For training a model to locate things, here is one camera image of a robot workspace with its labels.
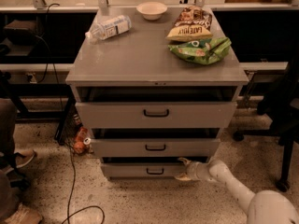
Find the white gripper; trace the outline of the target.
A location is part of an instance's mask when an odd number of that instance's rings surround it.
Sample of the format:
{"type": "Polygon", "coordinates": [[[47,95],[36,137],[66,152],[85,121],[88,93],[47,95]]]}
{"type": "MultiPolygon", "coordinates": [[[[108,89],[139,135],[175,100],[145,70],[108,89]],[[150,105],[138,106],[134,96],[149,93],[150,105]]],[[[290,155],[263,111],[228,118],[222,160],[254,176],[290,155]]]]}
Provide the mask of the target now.
{"type": "Polygon", "coordinates": [[[214,178],[208,171],[208,165],[199,161],[190,161],[186,158],[180,157],[179,161],[182,161],[186,168],[187,174],[175,175],[175,179],[179,181],[213,181],[214,178]]]}

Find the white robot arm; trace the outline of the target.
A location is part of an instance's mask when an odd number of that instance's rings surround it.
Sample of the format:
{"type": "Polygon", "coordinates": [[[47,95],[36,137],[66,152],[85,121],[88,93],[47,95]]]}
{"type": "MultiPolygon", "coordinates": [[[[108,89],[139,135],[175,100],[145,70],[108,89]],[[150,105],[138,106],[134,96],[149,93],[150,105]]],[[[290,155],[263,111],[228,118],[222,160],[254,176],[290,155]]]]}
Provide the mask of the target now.
{"type": "Polygon", "coordinates": [[[246,214],[247,224],[299,224],[298,212],[285,196],[273,190],[254,193],[232,174],[223,161],[202,163],[187,158],[179,160],[185,169],[176,176],[177,180],[205,180],[223,184],[246,214]]]}

